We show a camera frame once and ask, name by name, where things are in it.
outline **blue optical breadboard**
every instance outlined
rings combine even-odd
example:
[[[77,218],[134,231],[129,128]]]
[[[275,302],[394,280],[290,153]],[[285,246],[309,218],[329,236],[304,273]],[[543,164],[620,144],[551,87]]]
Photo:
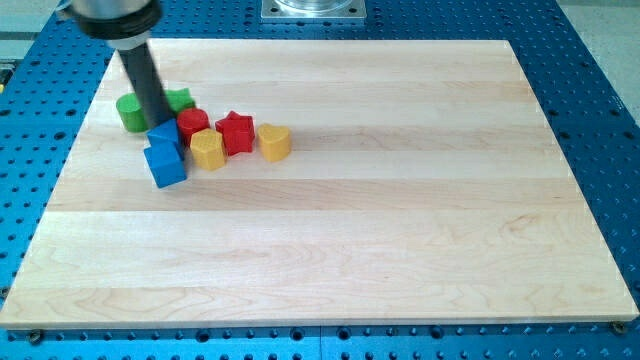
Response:
[[[553,1],[367,0],[364,25],[261,24],[258,0],[165,0],[165,38],[506,39],[640,300],[640,130]],[[0,96],[0,302],[113,50],[51,18]],[[640,359],[614,324],[7,332],[0,360]]]

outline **yellow hexagon block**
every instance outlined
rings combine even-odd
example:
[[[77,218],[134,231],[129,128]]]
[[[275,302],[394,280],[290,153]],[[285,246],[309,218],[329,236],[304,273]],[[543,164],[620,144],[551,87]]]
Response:
[[[291,130],[286,126],[260,125],[258,144],[267,161],[280,161],[291,153]]]
[[[222,134],[213,129],[204,129],[193,134],[190,147],[198,167],[215,170],[226,163],[227,154],[224,150]]]

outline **red block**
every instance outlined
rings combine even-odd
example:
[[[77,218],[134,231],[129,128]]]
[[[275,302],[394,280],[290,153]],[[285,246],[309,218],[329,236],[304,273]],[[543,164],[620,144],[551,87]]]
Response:
[[[209,127],[209,116],[204,110],[190,108],[178,114],[178,129],[185,146],[191,145],[191,135]]]
[[[253,117],[231,111],[226,118],[216,121],[216,130],[222,133],[228,156],[253,151],[253,140],[256,138]]]

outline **wooden board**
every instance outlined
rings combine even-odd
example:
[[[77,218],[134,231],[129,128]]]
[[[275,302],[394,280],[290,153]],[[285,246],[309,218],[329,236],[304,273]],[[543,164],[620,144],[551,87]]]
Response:
[[[630,320],[503,41],[154,40],[212,120],[290,126],[158,190],[112,61],[1,313],[9,328]]]

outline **metal base plate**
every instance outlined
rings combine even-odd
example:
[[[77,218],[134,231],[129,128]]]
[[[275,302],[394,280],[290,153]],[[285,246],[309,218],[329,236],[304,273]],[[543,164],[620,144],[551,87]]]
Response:
[[[352,0],[337,9],[328,11],[298,10],[276,0],[262,0],[260,11],[263,23],[323,23],[345,22],[364,24],[367,18],[365,0]]]

